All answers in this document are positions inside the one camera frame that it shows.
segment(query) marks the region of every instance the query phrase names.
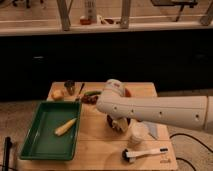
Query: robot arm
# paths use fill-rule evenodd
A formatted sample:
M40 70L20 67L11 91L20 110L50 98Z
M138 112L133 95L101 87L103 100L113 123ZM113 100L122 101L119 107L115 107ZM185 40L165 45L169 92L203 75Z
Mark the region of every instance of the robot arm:
M125 97L118 80L108 80L97 104L112 119L133 118L213 134L213 97Z

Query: cable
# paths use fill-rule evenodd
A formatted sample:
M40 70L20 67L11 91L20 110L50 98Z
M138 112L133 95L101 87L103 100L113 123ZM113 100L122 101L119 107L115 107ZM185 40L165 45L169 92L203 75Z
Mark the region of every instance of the cable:
M12 167L8 167L8 169L10 169L10 170L14 170L14 171L18 171L17 169L12 168Z
M191 168L192 168L194 171L197 171L196 168L193 166L193 164L190 163L188 160L183 159L183 158L181 158L181 157L176 157L176 160L184 161L184 162L187 163L189 166L191 166Z
M202 146L204 146L206 149L208 149L211 153L213 153L213 150L208 147L206 144L204 144L203 142L201 142L199 139L193 137L192 135L189 135L189 134L185 134L185 133L176 133L176 134L173 134L170 136L170 139L175 137L175 136L178 136L178 135L183 135L183 136L187 136L187 137L190 137L192 139L194 139L195 141L199 142Z

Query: green tray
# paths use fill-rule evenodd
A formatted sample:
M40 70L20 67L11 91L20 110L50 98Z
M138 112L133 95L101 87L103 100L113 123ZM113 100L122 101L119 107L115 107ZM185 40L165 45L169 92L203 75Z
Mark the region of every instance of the green tray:
M72 160L80 122L80 102L41 102L26 135L20 159L22 160ZM76 123L62 136L54 131L68 120Z

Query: banana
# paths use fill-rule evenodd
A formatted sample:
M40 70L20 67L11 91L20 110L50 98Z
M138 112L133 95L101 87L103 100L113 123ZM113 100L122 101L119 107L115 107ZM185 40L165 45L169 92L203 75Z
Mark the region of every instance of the banana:
M61 136L64 133L66 133L72 126L73 124L76 122L76 118L69 120L68 122L66 122L65 124L63 124L62 126L58 127L55 129L55 134L57 136Z

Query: black cabinet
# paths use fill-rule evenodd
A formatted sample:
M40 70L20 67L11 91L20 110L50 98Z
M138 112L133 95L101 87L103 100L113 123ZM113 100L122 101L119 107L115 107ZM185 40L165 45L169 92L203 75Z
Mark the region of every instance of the black cabinet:
M45 99L53 81L212 88L213 30L1 37L0 100Z

